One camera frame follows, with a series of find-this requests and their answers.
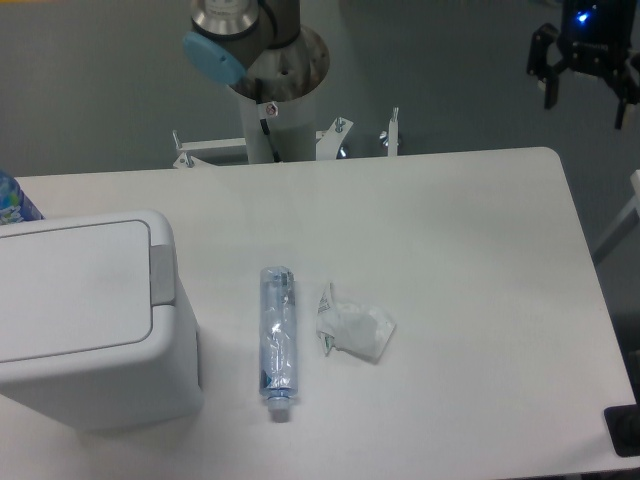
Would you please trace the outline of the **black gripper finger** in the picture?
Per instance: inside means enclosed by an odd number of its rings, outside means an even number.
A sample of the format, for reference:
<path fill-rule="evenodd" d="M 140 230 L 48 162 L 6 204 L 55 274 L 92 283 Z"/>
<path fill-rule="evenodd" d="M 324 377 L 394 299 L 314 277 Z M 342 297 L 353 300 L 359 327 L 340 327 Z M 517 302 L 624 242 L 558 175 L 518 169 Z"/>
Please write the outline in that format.
<path fill-rule="evenodd" d="M 628 48 L 604 70 L 605 83 L 618 99 L 614 128 L 621 130 L 629 117 L 629 108 L 639 103 L 639 84 L 632 76 L 631 68 L 639 71 L 639 51 Z"/>
<path fill-rule="evenodd" d="M 560 59 L 555 64 L 548 61 L 549 49 L 555 45 Z M 569 45 L 565 35 L 550 23 L 545 23 L 533 32 L 526 71 L 535 76 L 544 86 L 544 108 L 552 109 L 558 100 L 559 75 L 568 68 Z"/>

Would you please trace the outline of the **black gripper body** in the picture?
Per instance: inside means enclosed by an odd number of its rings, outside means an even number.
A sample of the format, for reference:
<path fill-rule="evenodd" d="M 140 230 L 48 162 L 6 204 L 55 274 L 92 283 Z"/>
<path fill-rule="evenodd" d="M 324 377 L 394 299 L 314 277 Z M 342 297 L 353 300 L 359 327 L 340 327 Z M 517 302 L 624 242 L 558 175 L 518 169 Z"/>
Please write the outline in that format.
<path fill-rule="evenodd" d="M 585 74 L 626 68 L 634 23 L 633 1 L 564 1 L 557 45 L 569 68 Z"/>

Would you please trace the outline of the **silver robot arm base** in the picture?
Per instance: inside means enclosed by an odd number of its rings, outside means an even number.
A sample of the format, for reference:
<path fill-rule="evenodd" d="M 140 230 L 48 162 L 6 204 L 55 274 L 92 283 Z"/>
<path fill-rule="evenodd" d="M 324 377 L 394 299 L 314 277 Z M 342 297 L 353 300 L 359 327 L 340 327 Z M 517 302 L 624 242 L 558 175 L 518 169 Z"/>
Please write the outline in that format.
<path fill-rule="evenodd" d="M 298 1 L 193 1 L 182 40 L 209 80 L 258 103 L 290 102 L 316 90 L 330 68 L 324 40 L 301 22 Z"/>

